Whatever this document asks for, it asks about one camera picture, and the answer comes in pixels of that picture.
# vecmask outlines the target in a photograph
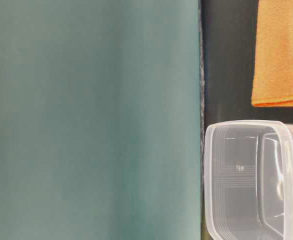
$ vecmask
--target clear plastic container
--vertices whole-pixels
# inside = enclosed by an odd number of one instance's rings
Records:
[[[206,224],[215,240],[293,240],[293,125],[210,125],[204,185]]]

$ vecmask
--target dark countertop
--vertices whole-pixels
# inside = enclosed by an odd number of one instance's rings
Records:
[[[205,127],[244,119],[293,123],[293,107],[251,106],[257,13],[258,0],[202,1]]]

